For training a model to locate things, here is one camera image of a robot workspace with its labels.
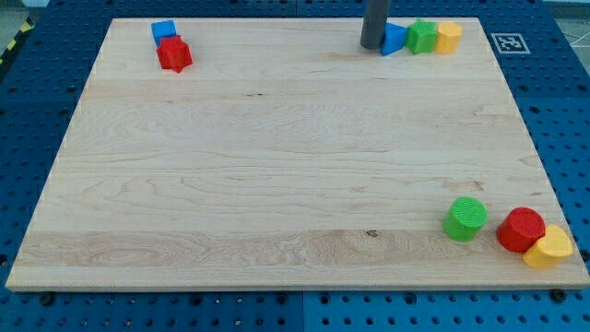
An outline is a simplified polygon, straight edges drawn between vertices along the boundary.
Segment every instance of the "yellow hexagonal prism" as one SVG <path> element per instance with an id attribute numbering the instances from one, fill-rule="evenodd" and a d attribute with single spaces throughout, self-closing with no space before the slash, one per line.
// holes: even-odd
<path id="1" fill-rule="evenodd" d="M 434 43 L 434 51 L 442 54 L 454 53 L 461 40 L 463 28 L 454 22 L 442 22 L 437 27 L 438 37 Z"/>

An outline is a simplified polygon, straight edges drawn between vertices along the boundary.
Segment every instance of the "red hexagonal block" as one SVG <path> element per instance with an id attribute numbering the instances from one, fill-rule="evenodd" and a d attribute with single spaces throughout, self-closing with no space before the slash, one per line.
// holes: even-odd
<path id="1" fill-rule="evenodd" d="M 161 38 L 157 52 L 162 69 L 172 69 L 180 73 L 186 66 L 193 64 L 191 50 L 180 35 Z"/>

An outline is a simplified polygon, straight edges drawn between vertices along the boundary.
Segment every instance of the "blue cube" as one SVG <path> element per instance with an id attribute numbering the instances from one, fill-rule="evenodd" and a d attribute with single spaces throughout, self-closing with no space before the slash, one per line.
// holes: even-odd
<path id="1" fill-rule="evenodd" d="M 160 38 L 170 38 L 176 36 L 176 27 L 174 26 L 174 21 L 169 19 L 166 21 L 152 23 L 151 33 L 154 35 L 154 41 L 159 47 Z"/>
<path id="2" fill-rule="evenodd" d="M 381 55 L 387 56 L 404 48 L 406 43 L 407 29 L 395 24 L 385 25 L 385 35 L 381 46 Z"/>

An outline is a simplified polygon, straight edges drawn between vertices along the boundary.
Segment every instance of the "green cylinder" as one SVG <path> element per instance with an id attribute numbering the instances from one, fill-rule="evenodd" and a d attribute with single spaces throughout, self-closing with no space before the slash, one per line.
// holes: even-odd
<path id="1" fill-rule="evenodd" d="M 451 239 L 469 242 L 487 220 L 488 211 L 481 202 L 472 197 L 459 197 L 442 222 L 442 228 Z"/>

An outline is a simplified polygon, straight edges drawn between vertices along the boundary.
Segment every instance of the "green hexagonal block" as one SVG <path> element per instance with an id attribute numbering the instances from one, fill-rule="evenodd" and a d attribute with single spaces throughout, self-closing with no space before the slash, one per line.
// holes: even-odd
<path id="1" fill-rule="evenodd" d="M 437 34 L 436 23 L 418 18 L 407 27 L 406 47 L 413 54 L 432 52 Z"/>

